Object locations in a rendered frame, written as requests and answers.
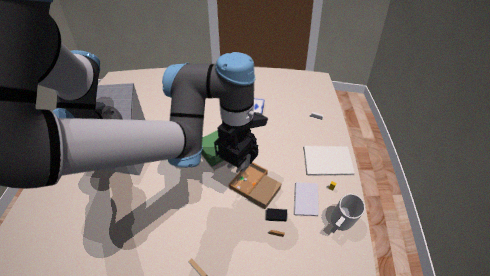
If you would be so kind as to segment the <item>grey cylindrical cup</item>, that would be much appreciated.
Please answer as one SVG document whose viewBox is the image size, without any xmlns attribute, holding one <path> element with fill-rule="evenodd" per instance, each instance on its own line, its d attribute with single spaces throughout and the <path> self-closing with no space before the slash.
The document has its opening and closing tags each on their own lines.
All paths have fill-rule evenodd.
<svg viewBox="0 0 490 276">
<path fill-rule="evenodd" d="M 343 212 L 341 212 L 341 208 Z M 337 207 L 335 207 L 335 209 L 332 212 L 331 222 L 333 225 L 335 225 L 335 223 L 338 221 L 338 224 L 336 224 L 336 226 L 333 226 L 333 228 L 330 231 L 334 234 L 337 230 L 337 227 L 339 227 L 339 225 L 341 225 L 338 228 L 339 230 L 350 229 L 363 215 L 364 211 L 365 211 L 365 204 L 364 201 L 361 199 L 361 197 L 351 193 L 344 195 L 340 199 L 339 203 L 337 204 Z M 347 216 L 345 216 L 345 214 Z M 349 218 L 349 217 L 358 217 L 358 218 Z"/>
</svg>

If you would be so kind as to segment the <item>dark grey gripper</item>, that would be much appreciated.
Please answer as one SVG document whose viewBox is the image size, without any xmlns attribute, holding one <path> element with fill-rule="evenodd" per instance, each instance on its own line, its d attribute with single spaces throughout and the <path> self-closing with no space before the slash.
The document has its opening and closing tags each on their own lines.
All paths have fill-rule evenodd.
<svg viewBox="0 0 490 276">
<path fill-rule="evenodd" d="M 219 139 L 214 142 L 214 146 L 218 145 L 219 150 L 218 152 L 215 147 L 216 156 L 219 155 L 221 159 L 227 161 L 228 168 L 236 166 L 236 173 L 245 171 L 259 153 L 256 137 L 251 133 L 251 129 L 248 129 L 252 123 L 253 119 L 243 126 L 230 126 L 222 121 L 222 124 L 217 127 L 220 143 Z"/>
</svg>

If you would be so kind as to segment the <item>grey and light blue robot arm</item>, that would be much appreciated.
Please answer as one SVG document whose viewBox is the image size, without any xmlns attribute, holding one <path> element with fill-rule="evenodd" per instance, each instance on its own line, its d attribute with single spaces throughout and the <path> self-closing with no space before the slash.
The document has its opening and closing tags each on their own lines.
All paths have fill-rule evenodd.
<svg viewBox="0 0 490 276">
<path fill-rule="evenodd" d="M 268 117 L 254 112 L 254 62 L 239 52 L 167 67 L 170 121 L 123 120 L 114 107 L 96 108 L 100 60 L 62 43 L 51 2 L 0 0 L 0 186 L 40 188 L 63 175 L 162 160 L 196 167 L 206 98 L 219 98 L 230 126 L 266 126 Z M 38 85 L 58 89 L 57 109 L 36 109 Z"/>
</svg>

